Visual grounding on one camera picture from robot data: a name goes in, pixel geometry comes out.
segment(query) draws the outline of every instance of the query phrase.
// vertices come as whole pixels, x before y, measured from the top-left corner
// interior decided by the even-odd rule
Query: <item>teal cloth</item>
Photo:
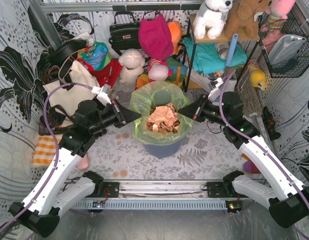
[[[194,41],[190,37],[185,37],[183,43],[191,59],[194,48]],[[230,67],[245,64],[247,54],[237,44]],[[220,71],[226,67],[226,60],[219,57],[214,43],[197,43],[195,56],[193,59],[193,69],[203,74],[211,74]]]

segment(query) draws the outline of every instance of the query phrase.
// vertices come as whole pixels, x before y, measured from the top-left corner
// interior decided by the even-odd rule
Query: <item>orange toy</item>
[[[181,39],[181,26],[177,21],[168,22],[168,27],[171,33],[171,40],[173,44],[173,53],[172,55],[176,55],[179,53],[181,46],[178,46],[178,43]]]
[[[239,0],[233,4],[225,25],[225,36],[232,38],[239,27],[244,27],[249,38],[258,38],[258,21],[255,15],[266,11],[271,0]]]

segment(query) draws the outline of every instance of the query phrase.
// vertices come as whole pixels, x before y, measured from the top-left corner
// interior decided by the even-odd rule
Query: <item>black wire basket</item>
[[[259,24],[259,44],[260,46],[265,46],[265,50],[262,53],[270,76],[272,78],[299,78],[309,68],[308,36],[301,29],[300,23],[292,12],[288,14],[288,19],[278,20],[272,23],[267,22],[267,17],[267,14],[263,14]],[[277,43],[278,36],[281,36],[281,34],[298,35],[306,38],[306,40],[293,57],[271,65],[268,54]],[[269,36],[276,36],[272,39],[274,42],[271,42]]]

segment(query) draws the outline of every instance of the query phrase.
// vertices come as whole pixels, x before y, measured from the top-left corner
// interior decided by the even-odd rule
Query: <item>brown stuffed dog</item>
[[[262,13],[268,9],[271,0],[239,0],[234,3],[228,14],[225,25],[225,36],[232,38],[239,27],[244,27],[249,38],[258,38],[258,21],[255,21],[256,13]]]

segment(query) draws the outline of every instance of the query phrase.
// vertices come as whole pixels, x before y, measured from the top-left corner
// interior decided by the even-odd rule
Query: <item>blue brush handle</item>
[[[231,39],[231,42],[230,42],[230,49],[229,49],[228,57],[226,58],[226,63],[225,63],[226,67],[230,67],[230,64],[233,60],[233,56],[234,56],[234,53],[235,53],[237,42],[238,42],[238,34],[235,33],[232,36],[232,39]]]

